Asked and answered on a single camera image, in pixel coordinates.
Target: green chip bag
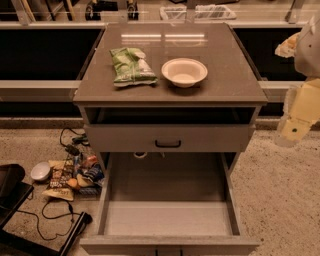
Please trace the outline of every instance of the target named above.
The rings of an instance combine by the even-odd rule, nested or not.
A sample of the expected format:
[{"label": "green chip bag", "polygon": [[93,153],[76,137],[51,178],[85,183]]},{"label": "green chip bag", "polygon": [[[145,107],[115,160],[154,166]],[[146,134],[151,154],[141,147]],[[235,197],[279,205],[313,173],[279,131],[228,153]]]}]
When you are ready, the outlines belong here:
[{"label": "green chip bag", "polygon": [[117,74],[114,86],[124,87],[157,82],[156,75],[145,61],[145,53],[139,48],[112,49],[110,54]]}]

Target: power adapter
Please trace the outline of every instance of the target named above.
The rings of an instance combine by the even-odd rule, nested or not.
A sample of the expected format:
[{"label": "power adapter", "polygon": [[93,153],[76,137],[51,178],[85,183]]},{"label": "power adapter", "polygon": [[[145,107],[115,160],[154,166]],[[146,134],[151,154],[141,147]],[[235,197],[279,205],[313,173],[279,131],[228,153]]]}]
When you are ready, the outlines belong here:
[{"label": "power adapter", "polygon": [[73,155],[73,156],[78,156],[78,155],[80,155],[80,150],[77,149],[76,147],[72,146],[71,144],[68,144],[68,145],[65,147],[65,150],[66,150],[70,155]]}]

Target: bowl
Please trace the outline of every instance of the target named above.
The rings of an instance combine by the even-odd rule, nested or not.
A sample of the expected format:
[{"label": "bowl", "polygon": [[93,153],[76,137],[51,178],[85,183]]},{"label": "bowl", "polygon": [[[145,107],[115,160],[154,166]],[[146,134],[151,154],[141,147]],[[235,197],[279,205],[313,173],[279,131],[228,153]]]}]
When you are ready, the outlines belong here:
[{"label": "bowl", "polygon": [[49,178],[50,165],[48,162],[38,163],[31,170],[31,178],[35,181],[44,181]]},{"label": "bowl", "polygon": [[208,74],[205,65],[194,59],[178,58],[163,64],[162,74],[175,86],[188,88],[202,81]]}]

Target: speckled floor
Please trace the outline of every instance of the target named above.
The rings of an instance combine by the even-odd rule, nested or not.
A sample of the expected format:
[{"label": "speckled floor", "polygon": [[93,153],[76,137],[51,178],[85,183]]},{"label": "speckled floor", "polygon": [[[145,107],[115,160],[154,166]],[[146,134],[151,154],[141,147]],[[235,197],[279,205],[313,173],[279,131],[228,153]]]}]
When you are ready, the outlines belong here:
[{"label": "speckled floor", "polygon": [[[81,121],[6,120],[0,126],[0,163],[19,163],[26,170],[25,182],[31,184],[29,174],[41,161],[63,160],[64,148],[59,144],[62,128],[79,128]],[[320,252],[320,132],[311,131],[294,148],[274,144],[272,126],[258,126],[246,150],[231,175],[234,195],[240,210],[244,235],[261,241],[261,246],[250,256],[318,256]],[[65,132],[68,141],[72,133]],[[26,200],[21,209],[41,215],[47,198],[42,195],[46,184],[34,184],[33,198]],[[75,212],[86,211],[93,216],[82,237],[90,235],[95,226],[98,198],[76,197],[72,203]],[[63,202],[49,206],[48,213],[68,212]],[[70,218],[45,220],[40,218],[44,236],[63,233]],[[32,216],[16,213],[5,230],[28,240],[58,250],[65,237],[44,241],[36,230]],[[69,255],[87,255],[76,240]],[[25,255],[0,247],[0,255]]]}]

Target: brown tabletop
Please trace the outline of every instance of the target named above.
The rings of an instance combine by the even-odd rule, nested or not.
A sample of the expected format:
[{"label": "brown tabletop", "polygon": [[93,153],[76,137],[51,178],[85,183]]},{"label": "brown tabletop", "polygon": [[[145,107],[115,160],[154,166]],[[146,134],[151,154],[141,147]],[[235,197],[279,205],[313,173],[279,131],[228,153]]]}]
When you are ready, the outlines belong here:
[{"label": "brown tabletop", "polygon": [[[116,72],[109,50],[121,47],[145,52],[158,82],[115,87]],[[161,74],[161,67],[174,58],[202,62],[208,76],[191,88],[173,86]],[[227,24],[149,23],[107,26],[74,102],[113,106],[261,105],[267,98]]]}]

